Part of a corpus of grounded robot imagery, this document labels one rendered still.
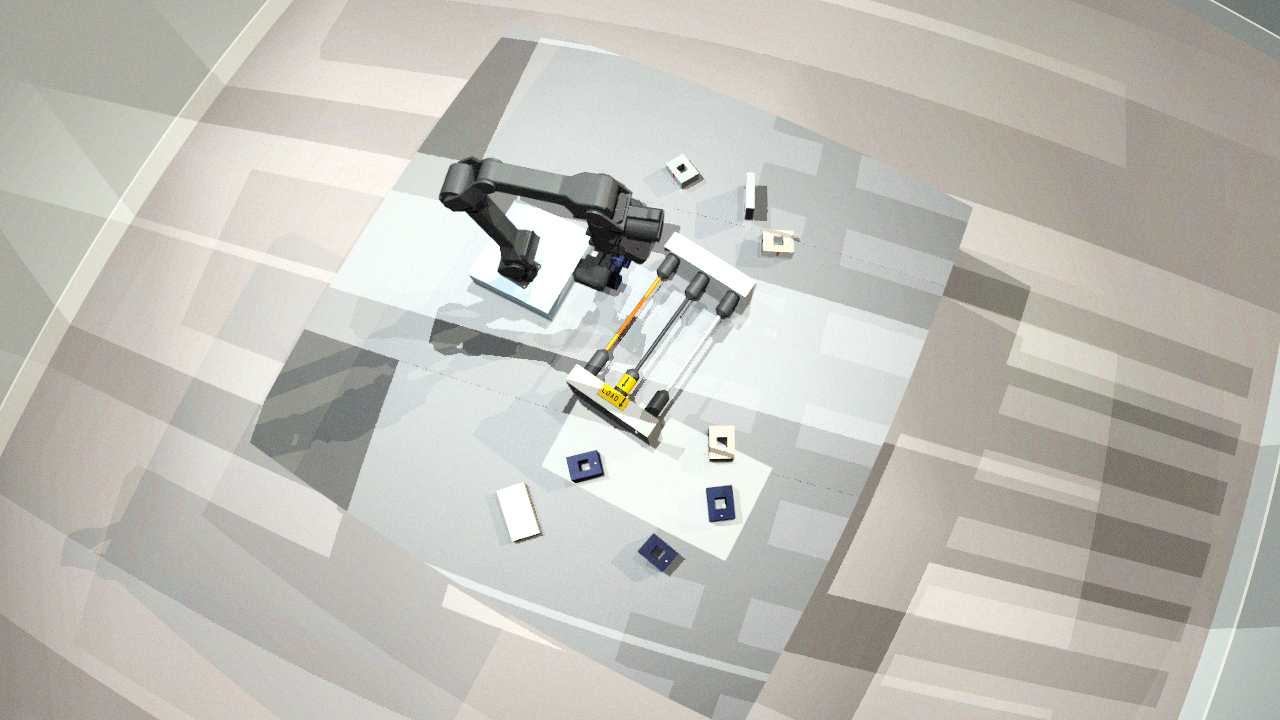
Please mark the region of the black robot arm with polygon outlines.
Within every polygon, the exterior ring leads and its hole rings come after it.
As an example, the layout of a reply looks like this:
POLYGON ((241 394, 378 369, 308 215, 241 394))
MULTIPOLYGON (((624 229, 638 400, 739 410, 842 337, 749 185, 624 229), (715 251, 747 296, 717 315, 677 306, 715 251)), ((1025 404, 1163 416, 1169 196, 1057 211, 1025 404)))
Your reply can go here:
POLYGON ((650 256, 664 225, 666 210, 632 205, 632 191, 612 176, 589 172, 561 176, 515 167, 497 158, 479 160, 471 156, 451 164, 439 201, 451 211, 467 211, 499 245, 497 273, 524 290, 541 269, 541 264, 534 261, 540 237, 534 231, 517 229, 486 196, 494 192, 559 204, 572 211, 573 218, 586 220, 589 231, 599 240, 623 232, 612 256, 625 256, 637 265, 650 256))

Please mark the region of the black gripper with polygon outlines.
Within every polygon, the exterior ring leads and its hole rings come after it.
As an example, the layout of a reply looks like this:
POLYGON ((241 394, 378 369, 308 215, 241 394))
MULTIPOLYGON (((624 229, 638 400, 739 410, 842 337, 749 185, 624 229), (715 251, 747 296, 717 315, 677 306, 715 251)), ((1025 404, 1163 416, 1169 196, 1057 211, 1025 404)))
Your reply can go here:
POLYGON ((595 246, 594 250, 596 251, 596 256, 594 258, 588 254, 586 258, 580 259, 579 265, 572 274, 576 283, 596 291, 605 288, 605 284, 611 279, 616 266, 609 261, 612 249, 622 233, 623 232, 617 232, 617 234, 608 240, 599 240, 589 231, 588 225, 585 234, 591 237, 588 243, 595 246))

